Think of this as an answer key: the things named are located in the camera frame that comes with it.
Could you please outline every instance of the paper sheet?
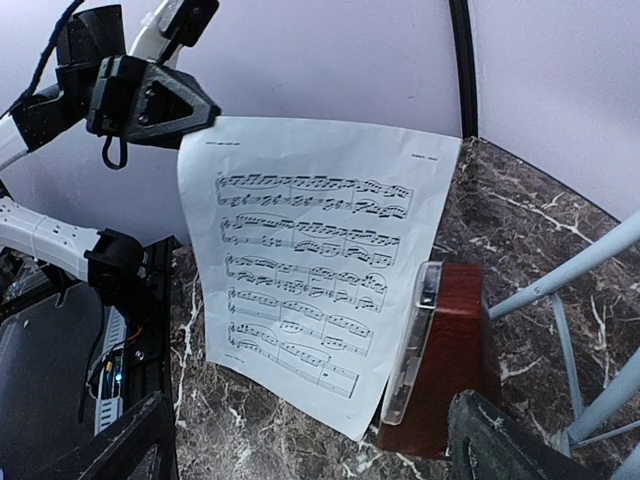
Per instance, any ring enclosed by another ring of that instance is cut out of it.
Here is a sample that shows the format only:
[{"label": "paper sheet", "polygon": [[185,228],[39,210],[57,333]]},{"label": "paper sheet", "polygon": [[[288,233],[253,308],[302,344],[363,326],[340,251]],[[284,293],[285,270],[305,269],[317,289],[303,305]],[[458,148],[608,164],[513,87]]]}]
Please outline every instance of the paper sheet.
[{"label": "paper sheet", "polygon": [[182,142],[207,360],[354,440],[380,401],[461,141],[221,117]]}]

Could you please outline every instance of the white backdrop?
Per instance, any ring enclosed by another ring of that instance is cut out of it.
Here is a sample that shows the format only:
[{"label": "white backdrop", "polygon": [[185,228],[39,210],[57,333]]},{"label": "white backdrop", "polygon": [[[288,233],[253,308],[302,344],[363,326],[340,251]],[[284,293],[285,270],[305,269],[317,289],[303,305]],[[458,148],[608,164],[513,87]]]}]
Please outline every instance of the white backdrop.
[{"label": "white backdrop", "polygon": [[[0,105],[8,106],[27,86],[69,1],[4,2]],[[107,3],[113,2],[87,2],[87,8]],[[160,0],[122,3],[130,45],[139,21]],[[183,50],[178,67],[194,75],[225,114],[353,120],[460,135],[447,0],[221,3],[196,47]],[[54,79],[50,68],[41,85]],[[83,122],[0,174],[16,200],[144,243],[169,234],[185,241],[176,153],[130,147],[129,166],[112,172],[100,158],[102,140],[84,128]]]},{"label": "white backdrop", "polygon": [[624,219],[640,208],[640,3],[472,0],[480,134]]}]

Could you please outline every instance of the marble surface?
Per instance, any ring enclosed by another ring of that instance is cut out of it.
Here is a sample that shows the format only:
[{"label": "marble surface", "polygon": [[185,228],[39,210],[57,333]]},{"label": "marble surface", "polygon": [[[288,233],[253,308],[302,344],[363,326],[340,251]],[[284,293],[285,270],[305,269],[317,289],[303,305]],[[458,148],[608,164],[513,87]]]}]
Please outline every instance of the marble surface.
[{"label": "marble surface", "polygon": [[[433,259],[481,263],[489,304],[575,255],[616,222],[563,185],[481,140],[466,142]],[[449,479],[451,466],[379,451],[375,427],[352,442],[263,387],[205,361],[202,295],[189,248],[174,258],[172,379],[183,480]],[[640,253],[631,249],[560,292],[583,401],[590,403],[640,343]],[[548,300],[498,320],[503,408],[549,445],[571,421]],[[636,396],[610,425],[636,420]],[[574,450],[610,474],[640,431]]]}]

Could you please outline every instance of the wooden block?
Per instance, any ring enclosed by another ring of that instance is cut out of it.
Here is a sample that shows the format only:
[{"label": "wooden block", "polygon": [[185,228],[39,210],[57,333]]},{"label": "wooden block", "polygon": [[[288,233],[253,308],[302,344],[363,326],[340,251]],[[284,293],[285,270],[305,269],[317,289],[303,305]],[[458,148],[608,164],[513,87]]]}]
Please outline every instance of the wooden block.
[{"label": "wooden block", "polygon": [[482,267],[442,267],[431,331],[404,419],[381,424],[378,446],[442,459],[448,444],[449,404],[472,389],[496,403],[500,395],[497,356],[482,299]]}]

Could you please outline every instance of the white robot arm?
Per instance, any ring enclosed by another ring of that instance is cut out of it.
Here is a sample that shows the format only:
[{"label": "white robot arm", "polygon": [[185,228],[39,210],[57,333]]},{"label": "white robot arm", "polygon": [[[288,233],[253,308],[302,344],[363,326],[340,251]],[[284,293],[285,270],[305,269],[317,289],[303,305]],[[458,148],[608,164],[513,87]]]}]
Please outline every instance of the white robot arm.
[{"label": "white robot arm", "polygon": [[[212,126],[219,108],[195,79],[168,65],[175,67],[182,46],[195,45],[217,7],[216,0],[165,0],[145,19],[129,55],[119,6],[70,17],[67,25],[75,25],[65,26],[58,37],[58,85],[21,97],[0,118],[0,171],[83,118],[89,132],[106,135],[109,142],[120,137],[121,148],[129,142],[177,149],[184,134]],[[107,158],[105,163],[117,167]],[[108,290],[102,292],[105,303],[123,314],[131,308],[121,309],[115,297],[140,296],[132,276],[142,262],[142,247],[126,235],[68,225],[4,197],[0,246]]]}]

